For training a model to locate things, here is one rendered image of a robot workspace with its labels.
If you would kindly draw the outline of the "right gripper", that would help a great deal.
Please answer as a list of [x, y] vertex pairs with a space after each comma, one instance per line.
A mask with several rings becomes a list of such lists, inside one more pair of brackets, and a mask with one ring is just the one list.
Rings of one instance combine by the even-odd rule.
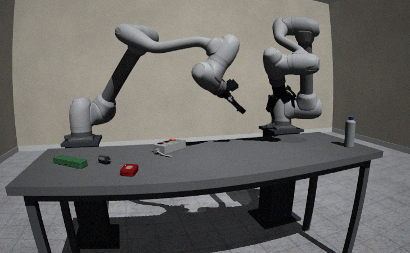
[[[240, 106], [235, 100], [234, 97], [231, 95], [229, 92], [229, 86], [227, 85], [225, 92], [218, 96], [219, 98], [225, 98], [228, 102], [230, 102], [240, 113], [244, 114], [246, 112], [245, 109], [243, 109], [242, 106]], [[231, 98], [232, 97], [232, 98]]]

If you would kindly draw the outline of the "green rectangular block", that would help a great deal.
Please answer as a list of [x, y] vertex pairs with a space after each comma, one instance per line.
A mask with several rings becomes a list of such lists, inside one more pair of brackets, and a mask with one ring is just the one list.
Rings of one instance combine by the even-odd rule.
[[69, 166], [72, 168], [82, 169], [88, 166], [87, 159], [80, 159], [76, 157], [64, 156], [64, 155], [57, 155], [53, 157], [53, 163]]

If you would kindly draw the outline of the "grey bottle with blue cap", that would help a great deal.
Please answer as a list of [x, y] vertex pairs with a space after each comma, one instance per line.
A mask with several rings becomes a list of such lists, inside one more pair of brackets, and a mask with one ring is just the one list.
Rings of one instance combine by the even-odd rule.
[[349, 120], [345, 123], [345, 147], [354, 147], [355, 125], [356, 122], [353, 120], [353, 117], [349, 116]]

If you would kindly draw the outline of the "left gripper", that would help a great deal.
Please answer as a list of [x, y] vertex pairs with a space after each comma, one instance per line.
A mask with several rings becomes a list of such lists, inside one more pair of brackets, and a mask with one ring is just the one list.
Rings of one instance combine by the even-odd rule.
[[272, 86], [272, 90], [273, 90], [273, 94], [268, 95], [268, 103], [267, 103], [267, 106], [266, 106], [266, 110], [271, 113], [271, 117], [274, 120], [273, 109], [274, 109], [277, 101], [280, 99], [280, 94], [283, 93], [283, 92], [286, 93], [287, 90], [290, 91], [293, 94], [292, 97], [291, 97], [291, 105], [292, 105], [293, 108], [295, 108], [294, 100], [295, 100], [295, 97], [297, 97], [297, 95], [291, 90], [291, 88], [288, 85], [287, 85], [287, 87], [285, 87], [285, 84], [281, 87], [273, 87]]

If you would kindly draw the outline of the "white power strip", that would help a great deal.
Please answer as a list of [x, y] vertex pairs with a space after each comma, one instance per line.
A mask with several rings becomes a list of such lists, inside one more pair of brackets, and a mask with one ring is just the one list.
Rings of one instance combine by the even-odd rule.
[[172, 157], [167, 155], [168, 153], [186, 148], [186, 140], [170, 139], [161, 143], [153, 144], [154, 153], [159, 153], [166, 157]]

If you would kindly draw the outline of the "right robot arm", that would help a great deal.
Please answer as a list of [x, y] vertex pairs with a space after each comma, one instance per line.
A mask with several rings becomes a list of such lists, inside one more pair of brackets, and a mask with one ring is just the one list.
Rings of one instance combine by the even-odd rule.
[[92, 142], [92, 126], [104, 124], [113, 119], [116, 113], [115, 98], [124, 82], [141, 56], [146, 52], [166, 53], [191, 47], [201, 47], [209, 58], [197, 63], [191, 71], [195, 82], [213, 95], [221, 95], [227, 85], [229, 91], [238, 88], [235, 80], [223, 80], [223, 75], [240, 49], [239, 40], [231, 34], [221, 38], [189, 37], [159, 42], [158, 33], [144, 25], [120, 24], [115, 35], [128, 49], [112, 74], [103, 93], [90, 102], [87, 97], [73, 99], [70, 105], [69, 120], [71, 134], [64, 139], [71, 142]]

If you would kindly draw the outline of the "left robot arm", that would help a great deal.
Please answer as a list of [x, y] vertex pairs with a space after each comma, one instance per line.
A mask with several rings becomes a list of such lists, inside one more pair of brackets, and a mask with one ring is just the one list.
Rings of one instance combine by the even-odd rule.
[[[285, 75], [300, 75], [300, 91], [295, 98], [295, 108], [291, 105], [292, 94], [280, 94], [273, 113], [274, 120], [267, 124], [275, 130], [296, 129], [291, 119], [315, 119], [322, 114], [322, 102], [313, 91], [313, 74], [319, 70], [319, 58], [312, 54], [314, 37], [320, 33], [318, 22], [308, 17], [279, 17], [273, 23], [275, 41], [292, 51], [291, 55], [282, 54], [277, 48], [264, 51], [263, 64], [273, 87], [285, 84]], [[294, 35], [298, 44], [287, 39]]]

